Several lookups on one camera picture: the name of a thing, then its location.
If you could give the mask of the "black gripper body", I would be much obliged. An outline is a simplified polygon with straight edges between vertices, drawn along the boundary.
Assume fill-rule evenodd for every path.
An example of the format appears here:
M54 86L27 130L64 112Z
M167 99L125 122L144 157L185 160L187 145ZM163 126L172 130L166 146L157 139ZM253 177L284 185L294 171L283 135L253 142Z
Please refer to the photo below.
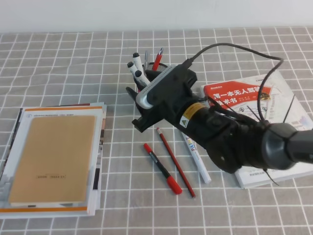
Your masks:
M183 133L210 133L207 120L210 117L208 108L200 103L200 98L191 88L175 99L163 101L149 110L136 107L140 117L132 124L141 133L161 120L166 120Z

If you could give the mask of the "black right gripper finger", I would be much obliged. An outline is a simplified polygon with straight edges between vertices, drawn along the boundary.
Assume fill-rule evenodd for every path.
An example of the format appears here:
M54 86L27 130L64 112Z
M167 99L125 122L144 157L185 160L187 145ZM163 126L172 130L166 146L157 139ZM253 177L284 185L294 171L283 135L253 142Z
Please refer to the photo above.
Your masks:
M152 82L159 75L159 71L146 70L145 72L146 72L146 77L150 82Z

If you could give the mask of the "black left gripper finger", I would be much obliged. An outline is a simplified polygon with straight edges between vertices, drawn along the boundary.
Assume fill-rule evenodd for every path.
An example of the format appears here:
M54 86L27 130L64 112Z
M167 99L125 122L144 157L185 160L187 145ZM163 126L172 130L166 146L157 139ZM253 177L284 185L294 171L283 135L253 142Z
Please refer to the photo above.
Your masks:
M132 98L132 100L135 102L135 104L137 104L136 97L138 93L130 87L126 87L126 91L129 94L129 96Z

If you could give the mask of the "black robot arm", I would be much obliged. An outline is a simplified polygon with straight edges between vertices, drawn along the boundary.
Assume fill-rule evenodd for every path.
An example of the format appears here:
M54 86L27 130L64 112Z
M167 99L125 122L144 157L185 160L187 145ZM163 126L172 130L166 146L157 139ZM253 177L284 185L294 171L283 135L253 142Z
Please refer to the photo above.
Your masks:
M313 133L287 123L255 121L250 117L200 102L192 92L197 76L191 70L163 72L139 92L128 88L141 114L133 121L143 132L166 120L203 147L221 170L234 173L243 166L286 170L312 163Z

